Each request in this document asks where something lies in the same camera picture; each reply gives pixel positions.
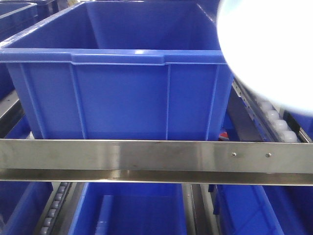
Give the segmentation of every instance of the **white roller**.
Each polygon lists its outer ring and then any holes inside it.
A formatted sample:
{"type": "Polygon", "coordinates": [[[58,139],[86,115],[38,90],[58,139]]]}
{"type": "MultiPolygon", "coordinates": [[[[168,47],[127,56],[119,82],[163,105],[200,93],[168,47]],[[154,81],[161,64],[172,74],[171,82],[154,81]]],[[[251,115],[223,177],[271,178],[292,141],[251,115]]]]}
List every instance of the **white roller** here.
{"type": "Polygon", "coordinates": [[[273,109],[273,106],[272,106],[272,104],[271,104],[270,102],[268,102],[268,101],[263,101],[263,102],[260,103],[260,108],[261,108],[261,110],[262,110],[264,113],[266,113],[267,111],[272,110],[272,109],[273,109]]]}
{"type": "Polygon", "coordinates": [[[284,142],[297,142],[297,135],[293,131],[283,131],[279,136],[284,142]]]}
{"type": "Polygon", "coordinates": [[[288,125],[285,120],[275,120],[273,122],[273,127],[278,133],[288,130],[288,125]]]}
{"type": "Polygon", "coordinates": [[[274,123],[275,120],[279,119],[279,113],[276,110],[268,110],[265,114],[270,123],[274,123]]]}

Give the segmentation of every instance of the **bin handle lip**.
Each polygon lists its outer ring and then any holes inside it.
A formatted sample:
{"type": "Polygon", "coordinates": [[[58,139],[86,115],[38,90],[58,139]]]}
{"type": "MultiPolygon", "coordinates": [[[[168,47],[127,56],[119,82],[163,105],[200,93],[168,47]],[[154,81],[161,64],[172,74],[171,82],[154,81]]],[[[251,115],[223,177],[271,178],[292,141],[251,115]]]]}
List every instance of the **bin handle lip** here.
{"type": "Polygon", "coordinates": [[[134,50],[134,49],[52,49],[2,48],[3,63],[79,64],[226,64],[220,50],[134,50]]]}

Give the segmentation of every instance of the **metal shelf frame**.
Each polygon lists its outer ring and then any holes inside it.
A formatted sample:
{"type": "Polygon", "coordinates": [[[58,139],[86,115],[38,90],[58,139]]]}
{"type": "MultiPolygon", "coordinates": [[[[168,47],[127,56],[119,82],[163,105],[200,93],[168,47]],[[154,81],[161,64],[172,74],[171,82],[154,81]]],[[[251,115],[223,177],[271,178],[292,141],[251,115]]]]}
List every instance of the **metal shelf frame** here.
{"type": "MultiPolygon", "coordinates": [[[[0,180],[313,185],[313,144],[262,142],[249,119],[262,113],[237,80],[227,112],[241,142],[0,139],[0,180]]],[[[2,137],[23,115],[16,92],[0,101],[2,137]]]]}

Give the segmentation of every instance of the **metal rail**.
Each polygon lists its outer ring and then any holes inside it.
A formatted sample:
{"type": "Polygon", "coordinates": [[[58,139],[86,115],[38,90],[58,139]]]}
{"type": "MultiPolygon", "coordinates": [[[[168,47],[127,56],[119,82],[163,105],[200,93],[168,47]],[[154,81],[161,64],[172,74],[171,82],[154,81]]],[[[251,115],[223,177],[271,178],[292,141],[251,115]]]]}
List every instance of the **metal rail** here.
{"type": "Polygon", "coordinates": [[[16,91],[0,100],[0,138],[4,138],[23,116],[24,110],[16,91]]]}
{"type": "Polygon", "coordinates": [[[0,180],[313,185],[313,144],[0,140],[0,180]]]}

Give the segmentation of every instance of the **blue plastic bin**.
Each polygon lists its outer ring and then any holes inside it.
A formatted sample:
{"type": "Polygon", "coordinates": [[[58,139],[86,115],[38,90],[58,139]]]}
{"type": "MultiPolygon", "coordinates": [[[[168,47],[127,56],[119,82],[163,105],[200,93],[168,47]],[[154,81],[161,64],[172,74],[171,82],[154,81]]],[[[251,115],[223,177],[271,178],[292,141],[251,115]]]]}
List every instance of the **blue plastic bin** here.
{"type": "MultiPolygon", "coordinates": [[[[37,22],[36,4],[0,3],[0,42],[37,22]]],[[[0,100],[14,89],[10,74],[0,64],[0,100]]]]}
{"type": "Polygon", "coordinates": [[[214,212],[223,235],[284,235],[262,186],[218,185],[214,212]]]}
{"type": "Polygon", "coordinates": [[[0,182],[1,235],[32,234],[51,192],[51,183],[0,182]]]}
{"type": "Polygon", "coordinates": [[[233,77],[213,13],[85,2],[7,41],[0,60],[37,139],[216,140],[233,77]]]}
{"type": "Polygon", "coordinates": [[[313,187],[264,186],[285,235],[313,234],[313,187]]]}
{"type": "Polygon", "coordinates": [[[181,185],[86,183],[69,234],[186,235],[181,185]]]}
{"type": "Polygon", "coordinates": [[[38,20],[41,21],[54,13],[59,12],[59,10],[64,9],[64,7],[59,8],[59,5],[65,5],[63,2],[67,0],[0,0],[0,2],[33,2],[37,4],[38,10],[38,20]]]}
{"type": "Polygon", "coordinates": [[[291,113],[293,118],[298,122],[302,129],[313,139],[313,117],[291,113]]]}

